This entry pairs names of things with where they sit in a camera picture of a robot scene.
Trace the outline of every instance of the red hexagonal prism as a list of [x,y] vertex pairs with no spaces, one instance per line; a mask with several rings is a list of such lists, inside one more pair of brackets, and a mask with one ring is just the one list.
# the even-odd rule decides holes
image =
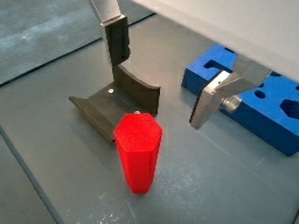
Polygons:
[[116,126],[116,147],[134,193],[147,193],[154,182],[162,136],[163,129],[147,113],[124,115]]

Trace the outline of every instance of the black bracket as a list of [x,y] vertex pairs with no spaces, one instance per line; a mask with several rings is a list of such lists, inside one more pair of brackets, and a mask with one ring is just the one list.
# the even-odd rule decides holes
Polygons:
[[114,82],[88,99],[70,100],[104,137],[115,141],[114,129],[127,113],[158,114],[161,87],[140,81],[122,66],[112,67]]

